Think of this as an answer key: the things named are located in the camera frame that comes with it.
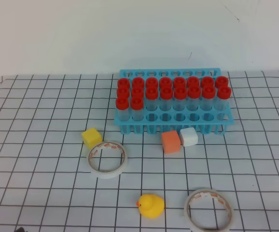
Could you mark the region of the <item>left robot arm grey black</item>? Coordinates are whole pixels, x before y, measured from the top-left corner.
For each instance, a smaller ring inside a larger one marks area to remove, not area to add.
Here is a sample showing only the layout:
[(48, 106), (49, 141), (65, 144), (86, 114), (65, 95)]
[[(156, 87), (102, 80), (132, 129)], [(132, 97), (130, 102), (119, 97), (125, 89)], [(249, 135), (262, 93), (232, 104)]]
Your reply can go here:
[(26, 232), (23, 227), (19, 227), (18, 229), (15, 230), (15, 232)]

